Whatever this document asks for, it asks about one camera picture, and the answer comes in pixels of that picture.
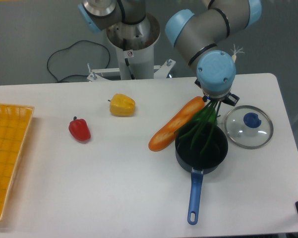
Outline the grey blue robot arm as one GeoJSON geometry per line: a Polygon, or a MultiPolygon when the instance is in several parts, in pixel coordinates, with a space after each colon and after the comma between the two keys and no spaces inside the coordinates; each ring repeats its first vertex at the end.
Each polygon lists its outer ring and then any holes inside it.
{"type": "MultiPolygon", "coordinates": [[[[123,80],[153,77],[153,47],[161,30],[157,19],[146,11],[145,1],[84,0],[78,9],[91,31],[106,32],[116,49],[123,80]]],[[[238,96],[231,93],[235,62],[217,44],[258,21],[261,13],[259,0],[210,0],[205,13],[183,9],[166,23],[165,34],[196,74],[204,100],[231,106],[238,102],[238,96]]]]}

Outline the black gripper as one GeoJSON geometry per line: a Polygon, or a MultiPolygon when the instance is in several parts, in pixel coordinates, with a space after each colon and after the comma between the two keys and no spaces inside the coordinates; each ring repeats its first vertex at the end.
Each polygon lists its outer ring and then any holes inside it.
{"type": "Polygon", "coordinates": [[[208,100],[211,102],[222,102],[224,104],[230,105],[230,106],[235,106],[238,101],[239,97],[235,94],[232,94],[230,91],[222,96],[222,97],[211,97],[208,94],[204,93],[204,96],[202,97],[204,102],[207,102],[208,100]]]}

